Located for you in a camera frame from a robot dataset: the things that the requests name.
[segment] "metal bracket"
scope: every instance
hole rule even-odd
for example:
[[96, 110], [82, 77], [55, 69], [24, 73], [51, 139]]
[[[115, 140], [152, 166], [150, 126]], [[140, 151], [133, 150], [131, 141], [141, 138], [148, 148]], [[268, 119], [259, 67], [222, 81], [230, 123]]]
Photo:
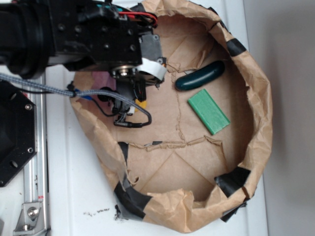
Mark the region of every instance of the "metal bracket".
[[24, 203], [14, 236], [34, 235], [45, 231], [44, 211], [41, 203]]
[[36, 106], [12, 84], [0, 81], [0, 187], [36, 154]]

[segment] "green block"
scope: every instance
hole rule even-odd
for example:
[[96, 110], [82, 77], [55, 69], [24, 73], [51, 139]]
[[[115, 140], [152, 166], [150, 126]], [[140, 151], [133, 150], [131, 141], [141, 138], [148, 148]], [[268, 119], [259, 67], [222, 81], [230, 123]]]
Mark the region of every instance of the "green block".
[[218, 133], [230, 124], [228, 118], [205, 89], [188, 99], [188, 103], [211, 134]]

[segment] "screw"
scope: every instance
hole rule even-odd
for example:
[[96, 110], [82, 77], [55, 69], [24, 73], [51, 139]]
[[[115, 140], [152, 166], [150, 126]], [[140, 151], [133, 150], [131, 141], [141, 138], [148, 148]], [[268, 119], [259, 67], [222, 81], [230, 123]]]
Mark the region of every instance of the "screw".
[[110, 47], [109, 47], [109, 44], [108, 43], [105, 43], [104, 44], [104, 49], [108, 50]]
[[38, 210], [37, 208], [35, 208], [35, 207], [31, 207], [31, 208], [28, 210], [28, 215], [29, 215], [29, 217], [31, 217], [31, 218], [34, 218], [34, 217], [38, 216], [38, 214], [39, 214], [39, 210]]
[[26, 225], [23, 225], [22, 226], [22, 230], [23, 231], [28, 231], [28, 230], [30, 230], [31, 228], [30, 228], [30, 225], [29, 224], [26, 224]]
[[106, 33], [108, 31], [108, 28], [106, 26], [102, 27], [102, 32]]
[[31, 104], [25, 105], [25, 110], [30, 111], [31, 109], [33, 109], [33, 106]]
[[74, 27], [74, 30], [75, 30], [77, 33], [81, 33], [81, 32], [82, 32], [81, 26], [75, 26], [75, 27]]
[[133, 30], [132, 30], [132, 29], [128, 29], [128, 30], [127, 30], [127, 33], [128, 33], [128, 35], [131, 36], [131, 35], [133, 35]]
[[65, 31], [65, 25], [64, 24], [59, 24], [58, 25], [59, 31]]
[[136, 46], [134, 46], [133, 44], [131, 44], [131, 45], [130, 45], [130, 50], [133, 51], [133, 52], [136, 51]]

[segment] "black wire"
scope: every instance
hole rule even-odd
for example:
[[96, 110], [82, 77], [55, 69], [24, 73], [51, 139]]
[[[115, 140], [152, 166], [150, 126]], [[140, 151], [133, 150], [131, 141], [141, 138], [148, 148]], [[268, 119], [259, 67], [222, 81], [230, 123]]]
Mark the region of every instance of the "black wire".
[[[156, 16], [156, 14], [154, 14], [154, 13], [152, 13], [152, 12], [146, 12], [146, 13], [149, 13], [149, 14], [155, 16], [156, 19], [158, 18], [158, 17]], [[151, 16], [147, 16], [147, 15], [137, 15], [137, 16], [142, 16], [143, 18], [149, 18], [149, 19], [151, 19], [153, 22], [152, 22], [152, 23], [149, 22], [149, 24], [151, 24], [154, 28], [156, 28], [156, 27], [158, 26], [158, 22], [157, 22], [153, 17], [151, 17]]]
[[94, 98], [92, 98], [92, 101], [97, 105], [97, 107], [99, 108], [99, 110], [100, 110], [100, 111], [103, 113], [103, 115], [106, 116], [106, 117], [114, 117], [114, 116], [118, 115], [119, 112], [120, 112], [120, 111], [122, 110], [122, 108], [123, 108], [123, 102], [120, 101], [120, 108], [119, 108], [115, 113], [113, 113], [113, 114], [107, 114], [107, 113], [104, 112], [104, 110], [100, 107], [99, 103], [98, 103]]
[[153, 18], [149, 17], [149, 16], [135, 15], [135, 18], [140, 20], [141, 22], [145, 23], [146, 25], [149, 25], [149, 26], [152, 26], [152, 27], [154, 27], [154, 23], [156, 23], [156, 21]]
[[22, 92], [33, 93], [33, 94], [51, 94], [52, 93], [48, 91], [30, 91], [30, 90], [27, 90], [24, 88], [18, 88], [18, 87], [16, 87], [16, 89]]

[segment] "paper bag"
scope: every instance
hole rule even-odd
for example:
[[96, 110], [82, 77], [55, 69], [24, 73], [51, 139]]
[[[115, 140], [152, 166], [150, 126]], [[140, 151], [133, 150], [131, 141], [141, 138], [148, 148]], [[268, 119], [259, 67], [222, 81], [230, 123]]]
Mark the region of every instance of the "paper bag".
[[[271, 153], [272, 100], [268, 79], [211, 9], [185, 0], [146, 0], [137, 6], [158, 16], [168, 72], [161, 87], [147, 88], [153, 123], [115, 127], [94, 103], [71, 103], [117, 199], [121, 217], [182, 233], [227, 220], [253, 197]], [[222, 60], [224, 74], [191, 91], [175, 90], [184, 71]], [[95, 88], [80, 72], [78, 89]], [[231, 124], [211, 135], [187, 100], [206, 89]], [[128, 117], [143, 122], [136, 112]]]

